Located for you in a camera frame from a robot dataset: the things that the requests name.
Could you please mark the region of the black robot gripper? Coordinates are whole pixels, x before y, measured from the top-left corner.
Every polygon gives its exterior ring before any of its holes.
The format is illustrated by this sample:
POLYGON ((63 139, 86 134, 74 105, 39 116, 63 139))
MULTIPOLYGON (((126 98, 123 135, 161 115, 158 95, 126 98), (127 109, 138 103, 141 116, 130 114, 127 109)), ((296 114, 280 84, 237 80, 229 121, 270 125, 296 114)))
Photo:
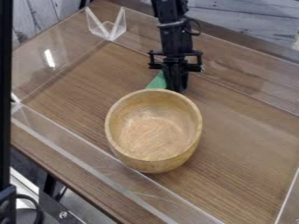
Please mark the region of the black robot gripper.
POLYGON ((163 69, 167 88, 184 92, 189 86, 189 72, 201 72, 204 52, 193 48, 193 37, 202 34, 193 31, 193 23, 201 25, 192 18, 159 24, 162 50, 149 52, 151 69, 163 69))

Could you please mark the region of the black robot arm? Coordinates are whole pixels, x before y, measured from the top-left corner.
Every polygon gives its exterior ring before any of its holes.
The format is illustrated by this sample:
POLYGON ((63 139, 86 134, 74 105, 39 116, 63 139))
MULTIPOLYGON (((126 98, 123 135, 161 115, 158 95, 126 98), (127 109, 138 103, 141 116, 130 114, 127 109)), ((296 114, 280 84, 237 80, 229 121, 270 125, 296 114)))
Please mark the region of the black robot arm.
POLYGON ((204 52, 193 48, 193 22, 186 16, 189 0, 151 0, 154 16, 159 20, 162 50, 149 52, 151 69, 161 69, 166 79, 166 87, 181 93, 189 86, 189 73, 204 71, 204 52))

